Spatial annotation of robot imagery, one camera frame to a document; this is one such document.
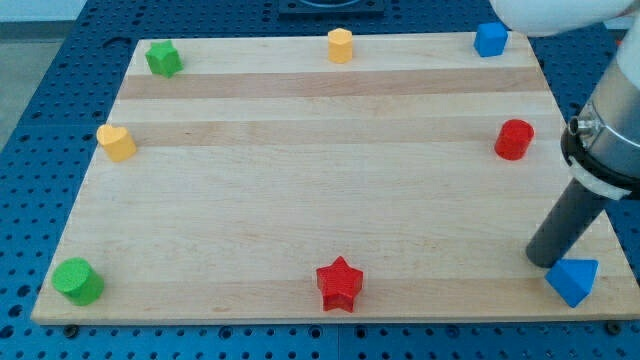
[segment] red star-shaped block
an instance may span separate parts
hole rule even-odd
[[[349,266],[340,256],[331,266],[317,269],[316,274],[324,311],[340,308],[353,312],[353,302],[362,290],[362,271]]]

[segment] red cylinder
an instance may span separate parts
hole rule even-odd
[[[494,149],[504,159],[522,159],[534,134],[533,126],[526,121],[511,119],[502,125]]]

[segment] toy block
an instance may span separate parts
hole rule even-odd
[[[502,124],[494,150],[503,159],[520,160],[527,153],[534,136],[535,130],[529,123],[511,119]]]
[[[102,277],[83,258],[63,261],[54,270],[51,282],[59,293],[78,306],[96,301],[104,289]]]
[[[329,60],[344,64],[353,58],[353,35],[345,29],[329,31]]]
[[[340,256],[331,266],[317,269],[316,274],[324,311],[340,308],[353,312],[356,295],[362,290],[362,271],[350,267]]]
[[[151,43],[151,49],[145,53],[145,57],[152,74],[170,78],[182,70],[180,55],[178,50],[173,47],[171,40]]]
[[[560,259],[545,279],[574,308],[591,294],[597,272],[597,260]]]
[[[507,30],[499,22],[480,24],[473,46],[482,57],[502,55],[508,37]]]
[[[124,127],[102,125],[98,128],[96,138],[113,162],[127,160],[138,150],[129,130]]]

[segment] blue perforated table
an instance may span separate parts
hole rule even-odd
[[[488,2],[387,0],[383,16],[278,18],[273,1],[89,0],[0,156],[0,359],[615,359],[640,356],[640,322],[61,327],[29,320],[37,291],[140,38],[473,31]],[[615,52],[602,26],[532,41],[565,117]],[[640,206],[607,209],[636,277]]]

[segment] blue cube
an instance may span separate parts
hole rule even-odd
[[[598,272],[597,260],[560,259],[545,276],[567,305],[576,307],[591,294]]]
[[[473,46],[482,57],[502,55],[509,34],[499,22],[478,25]]]

